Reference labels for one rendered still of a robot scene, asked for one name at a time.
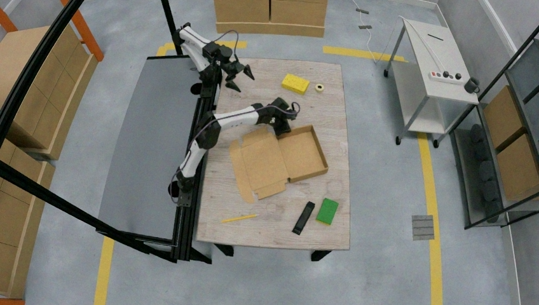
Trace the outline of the black stapler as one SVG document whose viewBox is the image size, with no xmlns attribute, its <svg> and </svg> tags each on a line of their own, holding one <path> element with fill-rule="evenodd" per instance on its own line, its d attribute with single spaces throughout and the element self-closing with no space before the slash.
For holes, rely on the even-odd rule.
<svg viewBox="0 0 539 305">
<path fill-rule="evenodd" d="M 306 204 L 301 216 L 299 217 L 296 225 L 294 226 L 294 228 L 292 230 L 293 233 L 296 233 L 298 235 L 301 234 L 304 226 L 306 225 L 306 222 L 310 218 L 310 215 L 311 215 L 314 207 L 315 207 L 315 204 L 310 202 L 310 201 Z"/>
</svg>

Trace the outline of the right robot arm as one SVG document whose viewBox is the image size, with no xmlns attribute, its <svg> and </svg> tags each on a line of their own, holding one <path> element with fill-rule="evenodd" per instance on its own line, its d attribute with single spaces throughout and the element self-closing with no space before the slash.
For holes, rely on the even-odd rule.
<svg viewBox="0 0 539 305">
<path fill-rule="evenodd" d="M 286 111 L 289 108 L 288 103 L 283 101 L 283 99 L 280 97 L 276 98 L 271 104 L 268 105 L 276 106 L 283 111 Z M 283 114 L 282 111 L 274 107 L 267 107 L 258 111 L 253 111 L 262 107 L 264 107 L 262 103 L 255 103 L 252 104 L 250 107 L 247 107 L 246 109 L 242 109 L 240 111 L 229 112 L 226 114 L 213 114 L 212 111 L 207 111 L 204 114 L 204 116 L 194 128 L 193 138 L 195 138 L 199 134 L 199 132 L 207 124 L 210 123 L 211 118 L 212 121 L 215 119 L 217 119 L 217 121 L 211 123 L 211 127 L 206 127 L 206 129 L 204 129 L 204 131 L 202 131 L 200 135 L 194 140 L 190 148 L 190 157 L 188 158 L 188 152 L 188 155 L 186 156 L 186 159 L 184 160 L 183 164 L 181 164 L 181 166 L 179 166 L 176 171 L 177 173 L 186 163 L 184 168 L 176 175 L 178 180 L 177 185 L 180 188 L 177 202 L 177 205 L 179 207 L 191 207 L 194 191 L 194 182 L 196 177 L 196 168 L 205 152 L 208 149 L 213 148 L 217 144 L 219 134 L 221 132 L 229 128 L 234 128 L 242 125 L 258 125 L 261 123 L 264 123 L 266 125 L 274 125 L 277 121 L 277 115 L 281 116 Z"/>
</svg>

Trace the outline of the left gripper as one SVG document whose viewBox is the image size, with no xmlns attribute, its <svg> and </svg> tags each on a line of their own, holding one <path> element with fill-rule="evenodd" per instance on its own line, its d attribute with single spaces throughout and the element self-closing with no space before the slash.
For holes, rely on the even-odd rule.
<svg viewBox="0 0 539 305">
<path fill-rule="evenodd" d="M 243 73 L 246 74 L 250 79 L 255 80 L 255 78 L 252 75 L 252 71 L 250 69 L 249 64 L 247 64 L 246 66 L 241 64 L 239 68 L 230 70 L 229 65 L 234 66 L 236 63 L 237 63 L 236 60 L 234 60 L 233 62 L 228 61 L 228 64 L 225 63 L 221 67 L 221 69 L 228 75 L 225 79 L 225 81 L 227 82 L 225 87 L 236 90 L 241 93 L 241 90 L 239 89 L 239 87 L 237 87 L 237 85 L 233 82 L 233 80 L 236 78 L 235 75 L 239 74 L 243 70 Z"/>
</svg>

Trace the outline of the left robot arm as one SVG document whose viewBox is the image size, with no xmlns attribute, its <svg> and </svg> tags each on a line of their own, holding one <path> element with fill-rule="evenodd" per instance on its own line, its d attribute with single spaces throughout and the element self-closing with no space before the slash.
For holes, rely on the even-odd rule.
<svg viewBox="0 0 539 305">
<path fill-rule="evenodd" d="M 183 28 L 177 29 L 174 32 L 172 41 L 177 46 L 181 46 L 181 48 L 188 53 L 199 71 L 199 79 L 202 81 L 200 98 L 211 98 L 214 89 L 216 68 L 207 62 L 203 56 L 210 62 L 216 58 L 215 63 L 221 68 L 225 63 L 228 64 L 228 61 L 233 54 L 233 50 L 224 44 L 220 45 L 215 42 L 205 44 L 204 42 L 209 43 L 212 41 L 195 33 L 191 29 L 191 24 L 189 22 L 184 24 Z M 200 50 L 203 56 L 198 50 Z"/>
</svg>

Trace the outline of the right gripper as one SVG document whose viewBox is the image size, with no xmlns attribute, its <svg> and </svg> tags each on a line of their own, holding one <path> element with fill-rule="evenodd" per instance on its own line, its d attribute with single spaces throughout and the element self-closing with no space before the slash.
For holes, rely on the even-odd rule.
<svg viewBox="0 0 539 305">
<path fill-rule="evenodd" d="M 286 112 L 293 113 L 292 109 L 286 110 Z M 281 116 L 277 116 L 277 121 L 274 125 L 270 125 L 273 127 L 275 134 L 277 136 L 283 134 L 283 133 L 290 133 L 291 129 L 289 126 L 289 123 L 287 119 L 291 118 L 294 115 L 283 113 Z M 289 131 L 288 131 L 289 130 Z"/>
</svg>

